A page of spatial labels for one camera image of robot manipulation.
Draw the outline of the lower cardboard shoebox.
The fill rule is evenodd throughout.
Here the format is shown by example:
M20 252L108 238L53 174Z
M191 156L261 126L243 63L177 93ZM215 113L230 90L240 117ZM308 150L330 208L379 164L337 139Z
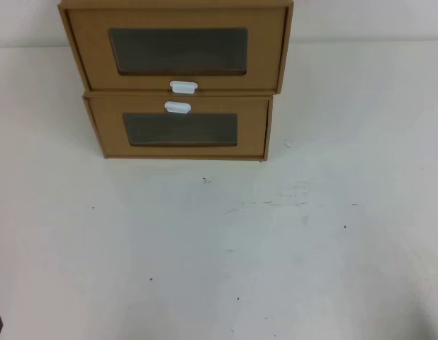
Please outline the lower cardboard shoebox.
M265 160L271 96L85 95L107 158ZM169 113L167 101L189 103Z

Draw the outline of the cardboard shoebox drawer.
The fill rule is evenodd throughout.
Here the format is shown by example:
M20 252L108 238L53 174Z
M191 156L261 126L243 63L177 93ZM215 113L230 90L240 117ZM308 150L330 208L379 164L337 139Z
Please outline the cardboard shoebox drawer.
M276 94L291 1L62 1L90 91Z

